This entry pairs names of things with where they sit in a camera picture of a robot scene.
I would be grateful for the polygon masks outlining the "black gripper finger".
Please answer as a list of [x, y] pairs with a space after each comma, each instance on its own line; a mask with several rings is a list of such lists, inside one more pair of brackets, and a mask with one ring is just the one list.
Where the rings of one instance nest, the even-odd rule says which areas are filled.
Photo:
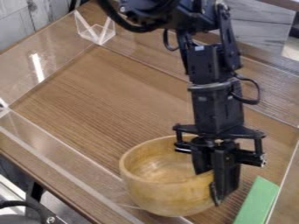
[[214, 180], [210, 184], [210, 194], [218, 207], [239, 188], [240, 164], [228, 150], [216, 149], [211, 153], [211, 165]]
[[214, 150], [208, 147], [191, 148], [191, 161], [195, 174], [202, 174], [212, 169], [212, 152]]

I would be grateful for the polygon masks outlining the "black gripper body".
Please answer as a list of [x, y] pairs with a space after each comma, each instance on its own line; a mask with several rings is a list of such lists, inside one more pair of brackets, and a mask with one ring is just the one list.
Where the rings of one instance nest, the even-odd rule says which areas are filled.
[[175, 147], [192, 154], [192, 147], [230, 151], [239, 164], [264, 166], [262, 139], [266, 134], [244, 126], [243, 104], [258, 104], [242, 96], [238, 79], [211, 84], [191, 84], [194, 124], [176, 124]]

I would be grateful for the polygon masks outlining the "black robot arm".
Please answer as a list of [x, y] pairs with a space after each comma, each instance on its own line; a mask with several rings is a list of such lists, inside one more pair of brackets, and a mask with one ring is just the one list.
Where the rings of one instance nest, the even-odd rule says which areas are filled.
[[266, 134], [244, 126], [246, 104], [259, 98], [242, 94], [240, 51], [223, 0], [96, 0], [123, 29], [135, 33], [175, 31], [178, 46], [163, 45], [182, 55], [190, 77], [194, 123], [176, 124], [175, 150], [191, 154], [198, 174], [214, 172], [210, 194], [219, 204], [239, 188], [240, 166], [263, 166]]

